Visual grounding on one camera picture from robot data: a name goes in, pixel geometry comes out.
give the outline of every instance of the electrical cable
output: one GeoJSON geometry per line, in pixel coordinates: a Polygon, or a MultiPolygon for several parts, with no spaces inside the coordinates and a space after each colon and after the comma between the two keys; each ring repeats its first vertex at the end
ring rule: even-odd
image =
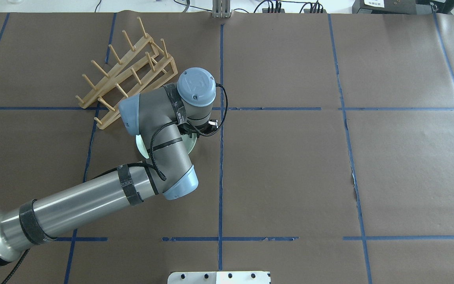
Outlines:
{"type": "Polygon", "coordinates": [[[311,6],[310,9],[313,8],[313,3],[311,3],[311,2],[306,2],[306,3],[301,7],[301,10],[299,11],[299,14],[302,13],[302,11],[304,10],[304,7],[306,7],[306,5],[308,5],[308,4],[311,6]]]}
{"type": "Polygon", "coordinates": [[[159,127],[152,135],[152,139],[150,140],[150,159],[152,160],[152,164],[155,167],[154,170],[157,172],[157,175],[162,181],[166,181],[166,175],[164,175],[163,172],[159,170],[159,167],[157,166],[157,163],[155,162],[155,156],[153,155],[153,142],[155,142],[155,137],[159,134],[160,131],[162,131],[164,128],[176,124],[176,122],[171,121],[166,124],[163,124],[161,127],[159,127]]]}
{"type": "Polygon", "coordinates": [[[15,267],[11,270],[11,272],[8,274],[8,276],[1,282],[1,284],[6,284],[8,280],[15,274],[15,271],[17,271],[18,267],[22,264],[22,261],[24,261],[24,258],[26,257],[27,253],[29,252],[29,248],[27,250],[24,250],[24,253],[20,257],[20,259],[17,261],[17,264],[15,264],[15,267]]]}
{"type": "MultiPolygon", "coordinates": [[[[150,164],[146,164],[146,163],[132,163],[132,164],[127,164],[129,167],[131,166],[139,166],[139,167],[147,167],[147,168],[151,168],[151,169],[154,169],[155,170],[155,166],[153,165],[150,165],[150,164]]],[[[107,170],[106,172],[103,172],[97,176],[95,176],[94,178],[98,178],[100,176],[104,176],[104,175],[107,175],[108,173],[112,173],[114,171],[117,171],[117,168],[113,168],[113,169],[109,169],[107,170]]]]}
{"type": "Polygon", "coordinates": [[[257,7],[255,7],[255,10],[254,10],[253,12],[256,13],[256,12],[257,12],[257,9],[258,9],[264,2],[268,2],[268,4],[267,4],[267,11],[269,11],[269,9],[270,9],[269,3],[272,5],[272,1],[271,1],[271,0],[263,0],[262,2],[259,3],[259,5],[257,5],[257,7]]]}
{"type": "Polygon", "coordinates": [[[245,11],[245,12],[247,12],[248,14],[250,14],[250,12],[249,12],[249,11],[246,11],[245,9],[241,9],[241,8],[233,9],[233,11],[238,11],[238,10],[239,10],[239,11],[245,11]]]}
{"type": "MultiPolygon", "coordinates": [[[[173,0],[173,2],[175,2],[176,4],[180,4],[180,5],[182,5],[182,6],[186,6],[186,5],[187,5],[187,4],[180,3],[180,2],[178,2],[178,1],[176,1],[176,0],[173,0]]],[[[190,7],[195,8],[195,9],[200,9],[200,10],[203,10],[203,11],[211,11],[210,9],[204,9],[204,8],[195,7],[195,6],[192,6],[192,5],[191,5],[190,7]]]]}
{"type": "Polygon", "coordinates": [[[218,128],[216,128],[216,131],[209,133],[209,134],[202,133],[199,129],[197,129],[197,127],[195,125],[191,124],[190,120],[187,121],[187,124],[189,126],[191,126],[192,128],[194,128],[194,130],[197,132],[197,134],[199,136],[210,137],[210,136],[215,135],[220,130],[220,128],[222,128],[223,122],[225,121],[225,117],[227,117],[227,110],[229,110],[229,99],[227,98],[227,92],[225,91],[225,88],[222,84],[216,83],[216,86],[222,88],[223,95],[225,96],[225,111],[223,112],[222,121],[220,122],[220,125],[218,126],[218,128]]]}
{"type": "Polygon", "coordinates": [[[94,13],[97,12],[97,7],[99,7],[99,5],[101,5],[101,1],[102,1],[102,0],[99,0],[99,3],[97,3],[96,9],[94,9],[94,13]]]}
{"type": "MultiPolygon", "coordinates": [[[[216,86],[217,87],[220,87],[223,91],[223,95],[225,97],[225,111],[223,112],[223,117],[222,117],[222,120],[220,122],[220,125],[218,126],[218,128],[212,132],[212,133],[209,133],[209,134],[205,134],[205,133],[202,133],[195,125],[191,124],[190,120],[187,121],[187,124],[189,126],[191,126],[192,128],[194,128],[194,130],[197,132],[197,134],[199,136],[205,136],[205,137],[209,137],[209,136],[213,136],[215,135],[219,130],[220,128],[222,128],[223,126],[223,122],[225,121],[225,118],[227,117],[227,110],[229,109],[229,99],[227,97],[227,91],[225,91],[225,87],[222,85],[222,84],[219,84],[219,83],[216,83],[216,86]]],[[[159,167],[157,166],[157,163],[155,162],[155,156],[153,154],[153,143],[155,142],[155,137],[157,137],[157,135],[160,133],[160,131],[162,131],[164,128],[170,126],[170,125],[173,125],[173,124],[176,124],[176,122],[174,121],[171,121],[171,122],[168,122],[166,124],[163,124],[162,126],[160,126],[152,135],[152,139],[150,140],[150,159],[152,160],[152,164],[147,164],[147,163],[132,163],[132,164],[127,164],[129,167],[132,167],[132,166],[139,166],[139,167],[148,167],[148,168],[151,168],[153,170],[155,170],[155,172],[157,173],[157,175],[159,176],[160,179],[162,179],[163,181],[166,181],[166,175],[164,175],[164,173],[162,173],[162,171],[159,170],[159,167]]],[[[113,168],[113,169],[110,169],[106,172],[103,172],[101,174],[99,174],[98,176],[96,176],[95,178],[98,178],[100,176],[104,176],[108,173],[111,173],[111,172],[114,172],[116,171],[117,168],[113,168]]]]}
{"type": "Polygon", "coordinates": [[[187,7],[182,11],[182,13],[186,13],[188,9],[190,8],[190,0],[187,0],[187,7]]]}
{"type": "MultiPolygon", "coordinates": [[[[255,10],[253,11],[254,13],[257,12],[257,9],[264,3],[264,2],[271,2],[272,4],[272,1],[273,0],[263,0],[262,2],[260,2],[257,7],[255,8],[255,10]]],[[[276,1],[276,11],[274,11],[274,8],[271,8],[267,9],[268,13],[281,13],[281,3],[284,2],[284,3],[298,3],[298,4],[304,4],[301,8],[301,11],[299,11],[299,13],[301,13],[303,10],[304,10],[304,7],[308,4],[310,4],[310,13],[314,13],[313,11],[315,11],[315,13],[323,13],[323,5],[321,5],[318,1],[315,2],[315,5],[313,6],[313,3],[312,2],[301,2],[301,1],[288,1],[288,0],[274,0],[276,1]]]]}

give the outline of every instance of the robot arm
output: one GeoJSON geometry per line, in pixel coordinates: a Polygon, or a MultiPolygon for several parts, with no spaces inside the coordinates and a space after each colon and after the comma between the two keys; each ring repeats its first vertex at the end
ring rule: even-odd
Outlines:
{"type": "Polygon", "coordinates": [[[0,210],[0,266],[32,246],[162,194],[168,200],[194,191],[199,182],[182,141],[196,129],[212,133],[209,120],[217,84],[209,72],[190,68],[177,84],[134,95],[119,104],[131,135],[141,135],[152,165],[121,165],[102,176],[19,208],[0,210]]]}

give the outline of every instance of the white mounting plate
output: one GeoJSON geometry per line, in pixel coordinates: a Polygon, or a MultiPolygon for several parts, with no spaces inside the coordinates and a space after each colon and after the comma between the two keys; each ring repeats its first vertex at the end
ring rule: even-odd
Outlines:
{"type": "Polygon", "coordinates": [[[270,284],[270,275],[271,273],[267,271],[181,272],[171,273],[167,284],[270,284]]]}

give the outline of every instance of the aluminum arm tube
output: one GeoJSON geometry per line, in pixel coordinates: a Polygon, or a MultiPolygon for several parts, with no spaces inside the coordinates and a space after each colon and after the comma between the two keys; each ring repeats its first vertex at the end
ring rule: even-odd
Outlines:
{"type": "Polygon", "coordinates": [[[30,201],[10,212],[0,210],[0,266],[17,260],[27,248],[53,241],[155,194],[144,167],[120,166],[118,171],[30,201]],[[123,179],[127,172],[132,183],[123,179]],[[127,187],[131,184],[135,191],[129,196],[127,187]]]}

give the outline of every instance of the metal bracket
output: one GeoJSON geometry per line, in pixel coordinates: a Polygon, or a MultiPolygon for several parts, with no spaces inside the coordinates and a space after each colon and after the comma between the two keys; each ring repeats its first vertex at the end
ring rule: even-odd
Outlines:
{"type": "Polygon", "coordinates": [[[213,18],[231,17],[231,0],[213,0],[213,18]]]}
{"type": "Polygon", "coordinates": [[[167,284],[270,284],[267,271],[202,271],[171,273],[167,284]]]}

